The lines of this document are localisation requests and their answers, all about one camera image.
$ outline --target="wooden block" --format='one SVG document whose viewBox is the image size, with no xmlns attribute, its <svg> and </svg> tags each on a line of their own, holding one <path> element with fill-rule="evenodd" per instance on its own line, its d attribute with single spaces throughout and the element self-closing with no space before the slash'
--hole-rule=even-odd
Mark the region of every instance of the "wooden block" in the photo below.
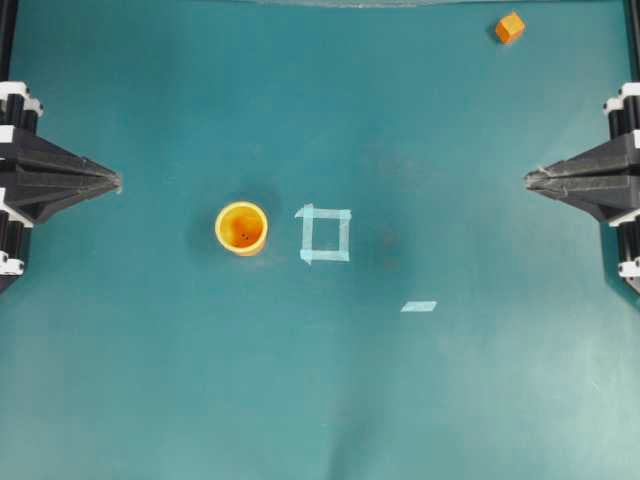
<svg viewBox="0 0 640 480">
<path fill-rule="evenodd" d="M 496 25 L 496 35 L 502 43 L 513 43 L 524 32 L 526 25 L 516 12 L 511 12 Z"/>
</svg>

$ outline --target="table surface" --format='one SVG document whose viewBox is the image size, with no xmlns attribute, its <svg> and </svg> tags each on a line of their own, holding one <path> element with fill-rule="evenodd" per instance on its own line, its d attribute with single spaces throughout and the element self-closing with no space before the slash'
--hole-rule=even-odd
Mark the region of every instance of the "table surface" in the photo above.
<svg viewBox="0 0 640 480">
<path fill-rule="evenodd" d="M 0 298 L 0 477 L 637 475 L 611 231 L 522 181 L 607 139 L 620 1 L 23 0 L 16 35 L 39 134 L 125 184 L 38 227 Z M 212 234 L 237 199 L 257 257 Z M 308 203 L 351 210 L 350 262 L 300 259 Z"/>
</svg>

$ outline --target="yellow cup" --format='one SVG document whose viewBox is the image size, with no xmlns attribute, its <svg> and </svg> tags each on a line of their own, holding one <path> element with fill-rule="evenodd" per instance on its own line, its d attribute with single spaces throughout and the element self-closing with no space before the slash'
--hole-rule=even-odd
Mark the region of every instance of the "yellow cup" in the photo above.
<svg viewBox="0 0 640 480">
<path fill-rule="evenodd" d="M 267 230 L 267 216 L 250 202 L 233 202 L 224 207 L 216 218 L 218 241 L 241 257 L 260 253 L 267 241 Z"/>
</svg>

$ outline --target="black pole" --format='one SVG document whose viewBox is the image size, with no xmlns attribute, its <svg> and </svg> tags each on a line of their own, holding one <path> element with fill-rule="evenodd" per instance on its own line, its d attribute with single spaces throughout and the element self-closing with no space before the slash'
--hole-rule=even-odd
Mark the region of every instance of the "black pole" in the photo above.
<svg viewBox="0 0 640 480">
<path fill-rule="evenodd" d="M 0 82 L 9 80 L 18 0 L 0 0 Z"/>
<path fill-rule="evenodd" d="M 627 0 L 631 80 L 640 81 L 640 0 Z"/>
</svg>

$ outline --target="tape strip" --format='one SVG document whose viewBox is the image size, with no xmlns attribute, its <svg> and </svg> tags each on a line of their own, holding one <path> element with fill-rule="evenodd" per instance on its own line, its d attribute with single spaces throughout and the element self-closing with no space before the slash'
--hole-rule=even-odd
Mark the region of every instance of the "tape strip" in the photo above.
<svg viewBox="0 0 640 480">
<path fill-rule="evenodd" d="M 438 302 L 407 302 L 400 310 L 403 313 L 433 312 Z"/>
<path fill-rule="evenodd" d="M 333 210 L 326 208 L 314 208 L 309 203 L 298 210 L 295 218 L 302 218 L 302 248 L 300 258 L 311 265 L 314 260 L 333 262 L 349 261 L 349 222 L 351 210 Z M 313 220 L 330 219 L 339 220 L 338 250 L 314 250 L 313 249 Z"/>
</svg>

